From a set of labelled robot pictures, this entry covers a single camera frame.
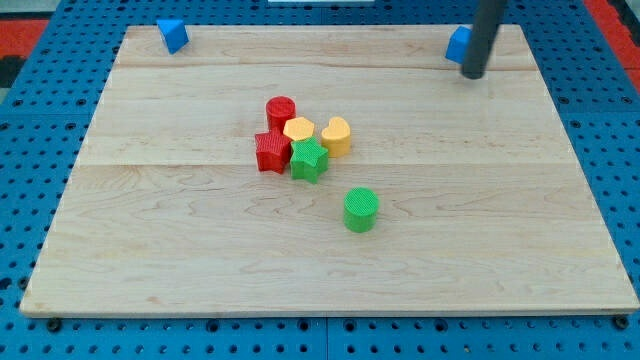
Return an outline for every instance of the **green cylinder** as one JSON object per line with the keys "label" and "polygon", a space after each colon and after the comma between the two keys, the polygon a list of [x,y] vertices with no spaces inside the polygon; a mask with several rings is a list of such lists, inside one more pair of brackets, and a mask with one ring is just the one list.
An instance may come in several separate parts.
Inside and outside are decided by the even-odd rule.
{"label": "green cylinder", "polygon": [[347,229],[362,233],[376,224],[378,196],[367,188],[353,188],[344,197],[344,225]]}

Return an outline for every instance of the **blue block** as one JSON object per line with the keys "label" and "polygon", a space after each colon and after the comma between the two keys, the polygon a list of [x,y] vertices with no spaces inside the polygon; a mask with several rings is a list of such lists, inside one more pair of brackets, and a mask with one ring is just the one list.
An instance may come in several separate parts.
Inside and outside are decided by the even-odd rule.
{"label": "blue block", "polygon": [[187,35],[187,29],[184,26],[184,21],[176,19],[168,20],[156,20],[162,39],[170,54],[175,54],[186,43],[189,42],[189,36]]}
{"label": "blue block", "polygon": [[449,39],[447,54],[444,57],[458,64],[462,64],[469,39],[471,39],[471,30],[463,26],[458,27]]}

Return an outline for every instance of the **wood grain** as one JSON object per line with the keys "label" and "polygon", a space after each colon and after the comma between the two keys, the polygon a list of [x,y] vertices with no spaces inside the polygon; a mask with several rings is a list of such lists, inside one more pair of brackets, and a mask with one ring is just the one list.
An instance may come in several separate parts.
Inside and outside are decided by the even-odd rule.
{"label": "wood grain", "polygon": [[[21,303],[28,316],[493,316],[639,307],[522,31],[485,78],[455,26],[129,28]],[[317,185],[259,173],[264,104],[342,116]],[[349,232],[367,186],[376,227]]]}

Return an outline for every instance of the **blue perforated panel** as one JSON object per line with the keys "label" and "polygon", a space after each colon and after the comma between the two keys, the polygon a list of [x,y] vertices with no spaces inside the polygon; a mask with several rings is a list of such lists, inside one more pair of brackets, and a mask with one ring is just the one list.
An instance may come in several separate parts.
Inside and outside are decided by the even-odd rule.
{"label": "blue perforated panel", "polygon": [[[268,7],[266,0],[64,0],[0,108],[0,358],[629,358],[627,318],[31,320],[25,284],[126,27],[470,23],[474,1]],[[580,1],[512,0],[606,224],[640,283],[640,100]]]}

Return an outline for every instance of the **plastic block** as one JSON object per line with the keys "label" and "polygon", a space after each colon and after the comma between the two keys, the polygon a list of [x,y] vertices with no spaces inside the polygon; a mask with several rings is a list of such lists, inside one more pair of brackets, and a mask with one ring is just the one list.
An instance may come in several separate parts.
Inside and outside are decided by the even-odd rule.
{"label": "plastic block", "polygon": [[296,117],[296,103],[286,96],[276,96],[267,102],[267,123],[269,129],[284,131],[287,120]]}
{"label": "plastic block", "polygon": [[282,174],[291,159],[291,139],[282,135],[277,129],[256,134],[255,138],[258,170],[270,170]]}
{"label": "plastic block", "polygon": [[283,134],[293,141],[306,140],[313,136],[315,125],[303,117],[288,120],[284,124]]}
{"label": "plastic block", "polygon": [[351,150],[351,128],[339,116],[329,120],[329,126],[322,130],[322,146],[329,150],[329,157],[347,155]]}
{"label": "plastic block", "polygon": [[471,30],[464,26],[459,26],[449,39],[449,46],[447,47],[445,57],[458,64],[462,64],[464,53],[467,50],[467,44],[469,44],[470,39]]}
{"label": "plastic block", "polygon": [[347,229],[362,233],[376,223],[378,196],[367,188],[353,188],[344,197],[344,225]]}
{"label": "plastic block", "polygon": [[305,179],[312,184],[329,167],[329,151],[318,144],[314,137],[291,143],[291,178]]}
{"label": "plastic block", "polygon": [[187,28],[184,26],[184,21],[176,19],[156,20],[160,34],[164,44],[169,50],[169,54],[175,54],[183,46],[189,42],[189,36],[187,35]]}

